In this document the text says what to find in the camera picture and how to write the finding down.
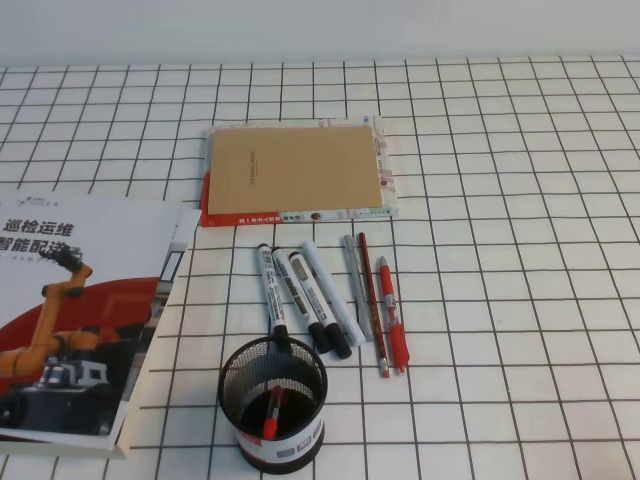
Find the book stack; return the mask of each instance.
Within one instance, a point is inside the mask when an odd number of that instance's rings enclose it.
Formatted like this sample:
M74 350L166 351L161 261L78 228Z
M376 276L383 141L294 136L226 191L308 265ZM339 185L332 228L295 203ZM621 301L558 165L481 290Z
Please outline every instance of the book stack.
M205 227L395 216L381 119L258 122L210 130Z

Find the gray pencil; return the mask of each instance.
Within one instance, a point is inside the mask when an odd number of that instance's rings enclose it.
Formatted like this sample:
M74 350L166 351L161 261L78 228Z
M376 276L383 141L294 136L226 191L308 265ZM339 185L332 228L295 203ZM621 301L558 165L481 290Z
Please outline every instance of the gray pencil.
M373 341L373 330L371 328L371 316L369 314L369 304L364 296L364 286L358 267L358 255L356 255L356 243L351 235L345 235L344 251L347 259L347 269L351 276L351 286L353 288L356 303L358 305L358 316L360 317L360 328L368 342Z

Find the mesh cup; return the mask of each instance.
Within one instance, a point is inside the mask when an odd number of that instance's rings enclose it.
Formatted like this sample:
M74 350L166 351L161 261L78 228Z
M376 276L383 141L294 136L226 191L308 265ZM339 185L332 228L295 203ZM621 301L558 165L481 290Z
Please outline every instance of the mesh cup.
M285 474L309 463L324 438L322 408L327 396L327 372L322 360L296 339L277 342L264 337L242 346L227 361L218 382L220 407L236 431L247 461L266 473ZM255 406L274 386L287 390L281 408L295 411L294 423L275 440L261 438L265 416L251 417Z

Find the pencil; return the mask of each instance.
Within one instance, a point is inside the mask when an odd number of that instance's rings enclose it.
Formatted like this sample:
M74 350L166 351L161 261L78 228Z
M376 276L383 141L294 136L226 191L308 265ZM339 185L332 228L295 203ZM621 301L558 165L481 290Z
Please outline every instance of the pencil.
M387 350L384 346L384 337L382 336L382 324L380 323L380 314L378 313L378 300L376 299L373 273L371 272L371 263L369 262L369 251L367 250L367 237L364 233L360 233L359 238L360 252L362 253L362 264L364 265L367 290L369 292L368 296L369 308L371 310L371 326L373 327L373 344L376 348L376 355L378 356L380 374L384 378L389 378L389 361L387 360Z

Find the white marker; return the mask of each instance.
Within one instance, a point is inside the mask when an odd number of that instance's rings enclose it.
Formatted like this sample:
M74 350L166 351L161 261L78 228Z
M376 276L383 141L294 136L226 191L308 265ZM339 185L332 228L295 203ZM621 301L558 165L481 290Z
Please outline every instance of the white marker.
M309 260L313 270L316 272L318 281L322 285L322 288L324 288L327 297L331 300L331 305L336 312L338 322L345 332L347 332L347 335L351 340L351 344L354 347L363 345L367 342L367 339L365 338L364 333L362 333L360 325L358 325L356 319L351 315L351 312L347 307L347 302L345 302L340 296L340 293L336 288L336 284L331 278L331 274L324 266L324 262L320 257L320 252L318 252L316 244L307 240L302 244L302 249L304 250L304 253L307 254L307 259Z
M313 342L318 349L318 352L327 353L331 350L331 345L329 345L327 336L324 333L324 327L318 321L318 316L316 315L315 310L313 310L311 305L309 305L304 289L302 288L302 285L300 285L300 281L298 280L296 273L293 271L293 267L289 262L287 254L279 247L274 248L271 254L273 255L273 261L276 264L276 270L278 270L278 273L284 280L284 283L293 298L293 303L296 305L298 313L306 322L307 330L309 331L311 338L313 338Z
M280 291L276 283L276 268L273 264L271 249L266 243L258 247L258 264L260 265L264 291L267 295L272 332L276 338L289 338L287 324L284 320L284 309L282 308Z
M313 278L313 273L307 265L304 257L298 253L293 252L289 255L289 259L291 260L291 267L300 280L300 285L304 290L304 293L307 294L307 298L309 299L309 303L313 307L313 310L318 315L318 318L324 325L324 331L329 340L329 345L333 348L338 357L340 358L348 358L351 356L351 348L349 344L344 338L344 334L340 329L340 325L336 322L335 317L333 316L333 312L327 305L327 301L324 299L322 292L320 291L320 287L316 283Z

